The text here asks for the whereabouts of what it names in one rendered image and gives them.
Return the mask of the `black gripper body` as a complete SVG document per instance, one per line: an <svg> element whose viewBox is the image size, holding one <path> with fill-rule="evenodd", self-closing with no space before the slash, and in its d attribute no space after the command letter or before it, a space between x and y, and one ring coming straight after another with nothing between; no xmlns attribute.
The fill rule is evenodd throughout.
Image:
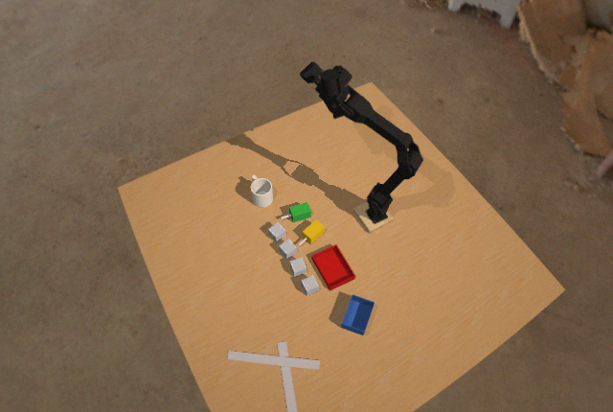
<svg viewBox="0 0 613 412"><path fill-rule="evenodd" d="M309 66L307 66L304 70L300 72L300 76L306 83L316 84L317 87L315 88L315 90L320 94L319 97L324 100L325 94L323 91L321 80L319 79L322 71L322 68L319 67L315 62L311 62Z"/></svg>

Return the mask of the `blue open-top tray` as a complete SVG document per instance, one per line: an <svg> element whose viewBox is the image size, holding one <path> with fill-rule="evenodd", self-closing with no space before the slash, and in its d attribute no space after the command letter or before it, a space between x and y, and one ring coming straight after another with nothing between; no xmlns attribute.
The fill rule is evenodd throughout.
<svg viewBox="0 0 613 412"><path fill-rule="evenodd" d="M357 334L365 334L375 302L352 295L341 328Z"/></svg>

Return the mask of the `grey flat bar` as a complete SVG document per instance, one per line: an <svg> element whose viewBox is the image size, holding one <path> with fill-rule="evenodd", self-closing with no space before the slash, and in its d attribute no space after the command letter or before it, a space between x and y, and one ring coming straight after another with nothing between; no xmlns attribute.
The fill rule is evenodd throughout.
<svg viewBox="0 0 613 412"><path fill-rule="evenodd" d="M279 356L289 357L286 341L278 342L277 345L278 345ZM285 391L287 411L288 412L298 412L296 399L295 399L295 393L294 393L294 387L293 387L293 380L292 380L292 375L291 375L291 369L290 367L281 366L281 372L282 372L282 376L284 380L284 391Z"/></svg>
<svg viewBox="0 0 613 412"><path fill-rule="evenodd" d="M296 357L260 355L243 352L228 351L227 359L239 360L243 362L276 365L284 367L319 369L320 360L303 359Z"/></svg>

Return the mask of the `red tray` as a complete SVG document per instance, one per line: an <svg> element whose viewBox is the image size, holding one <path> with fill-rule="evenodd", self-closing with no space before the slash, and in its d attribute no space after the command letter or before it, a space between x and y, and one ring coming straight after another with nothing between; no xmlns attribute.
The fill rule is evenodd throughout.
<svg viewBox="0 0 613 412"><path fill-rule="evenodd" d="M355 278L338 245L313 254L311 258L330 291Z"/></svg>

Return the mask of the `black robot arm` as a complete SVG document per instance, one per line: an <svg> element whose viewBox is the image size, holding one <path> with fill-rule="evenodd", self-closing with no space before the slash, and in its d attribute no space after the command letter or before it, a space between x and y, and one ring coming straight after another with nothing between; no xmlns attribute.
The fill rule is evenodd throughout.
<svg viewBox="0 0 613 412"><path fill-rule="evenodd" d="M377 182L367 197L370 206L368 212L366 211L368 218L372 223L377 224L388 218L386 213L393 201L390 193L404 179L413 177L418 171L423 160L419 146L414 143L409 133L403 132L375 112L367 99L347 85L352 79L352 74L341 65L323 71L320 78L325 94L324 102L334 119L345 116L355 123L363 124L397 149L397 170L384 184ZM348 94L350 96L345 101Z"/></svg>

